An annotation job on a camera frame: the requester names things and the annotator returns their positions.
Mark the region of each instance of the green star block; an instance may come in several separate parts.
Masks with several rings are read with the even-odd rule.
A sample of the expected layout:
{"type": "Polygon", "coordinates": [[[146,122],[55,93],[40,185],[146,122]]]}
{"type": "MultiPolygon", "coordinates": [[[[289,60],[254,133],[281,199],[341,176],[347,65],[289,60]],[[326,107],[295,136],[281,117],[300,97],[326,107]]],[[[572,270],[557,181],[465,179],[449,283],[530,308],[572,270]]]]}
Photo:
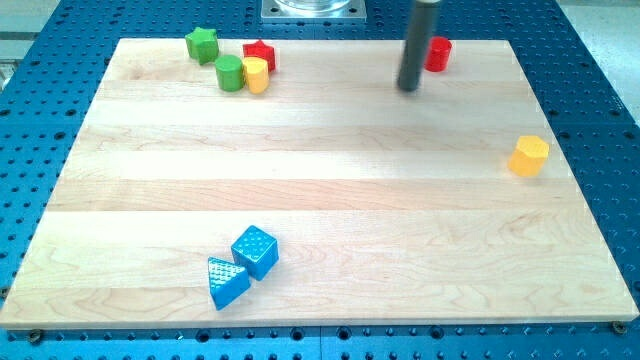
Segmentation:
{"type": "Polygon", "coordinates": [[[200,65],[215,61],[218,58],[218,34],[216,29],[196,27],[184,39],[187,41],[189,57],[197,59],[200,65]]]}

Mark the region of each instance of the red star block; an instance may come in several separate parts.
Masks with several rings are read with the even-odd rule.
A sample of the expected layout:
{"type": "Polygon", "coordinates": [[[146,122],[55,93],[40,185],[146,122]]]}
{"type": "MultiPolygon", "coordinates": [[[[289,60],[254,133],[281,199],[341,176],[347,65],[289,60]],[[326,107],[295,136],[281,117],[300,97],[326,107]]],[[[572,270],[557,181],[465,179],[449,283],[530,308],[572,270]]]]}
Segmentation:
{"type": "Polygon", "coordinates": [[[267,60],[269,72],[276,69],[276,54],[273,46],[263,43],[262,40],[258,40],[253,44],[242,45],[242,51],[245,57],[255,56],[267,60]]]}

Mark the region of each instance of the wooden board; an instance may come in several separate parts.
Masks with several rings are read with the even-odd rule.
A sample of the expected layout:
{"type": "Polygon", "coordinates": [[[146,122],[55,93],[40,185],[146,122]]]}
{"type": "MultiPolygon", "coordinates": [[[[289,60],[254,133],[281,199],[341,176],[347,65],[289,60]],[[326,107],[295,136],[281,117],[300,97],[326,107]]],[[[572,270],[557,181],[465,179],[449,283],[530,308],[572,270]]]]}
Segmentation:
{"type": "MultiPolygon", "coordinates": [[[[221,40],[223,53],[247,41],[221,40]]],[[[262,96],[183,40],[121,40],[3,326],[630,320],[638,310],[507,42],[394,87],[399,41],[272,41],[262,96]],[[518,136],[552,143],[537,178],[518,136]],[[223,311],[207,258],[255,224],[280,262],[223,311]]]]}

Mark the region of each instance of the blue cube block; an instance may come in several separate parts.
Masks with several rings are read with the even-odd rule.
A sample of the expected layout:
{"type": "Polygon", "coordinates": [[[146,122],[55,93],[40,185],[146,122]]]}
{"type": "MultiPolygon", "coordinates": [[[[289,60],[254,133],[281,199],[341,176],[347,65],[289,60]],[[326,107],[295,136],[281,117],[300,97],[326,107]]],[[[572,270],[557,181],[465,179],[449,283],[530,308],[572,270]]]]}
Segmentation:
{"type": "Polygon", "coordinates": [[[249,275],[260,281],[278,261],[278,242],[266,232],[251,225],[231,245],[233,260],[244,266],[249,275]]]}
{"type": "Polygon", "coordinates": [[[246,268],[228,261],[209,258],[209,291],[216,309],[222,310],[250,286],[246,268]]]}

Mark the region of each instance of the yellow cylinder block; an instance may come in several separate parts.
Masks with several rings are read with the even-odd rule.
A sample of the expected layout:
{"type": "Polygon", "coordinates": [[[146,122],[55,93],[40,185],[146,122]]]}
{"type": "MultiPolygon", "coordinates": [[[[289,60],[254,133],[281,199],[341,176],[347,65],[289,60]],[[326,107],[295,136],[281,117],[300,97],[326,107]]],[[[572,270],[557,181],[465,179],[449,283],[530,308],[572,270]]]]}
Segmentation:
{"type": "Polygon", "coordinates": [[[536,176],[549,157],[549,144],[535,135],[520,136],[509,159],[509,169],[519,176],[536,176]]]}
{"type": "Polygon", "coordinates": [[[269,64],[267,60],[249,56],[242,60],[244,79],[252,94],[261,94],[269,87],[269,64]]]}

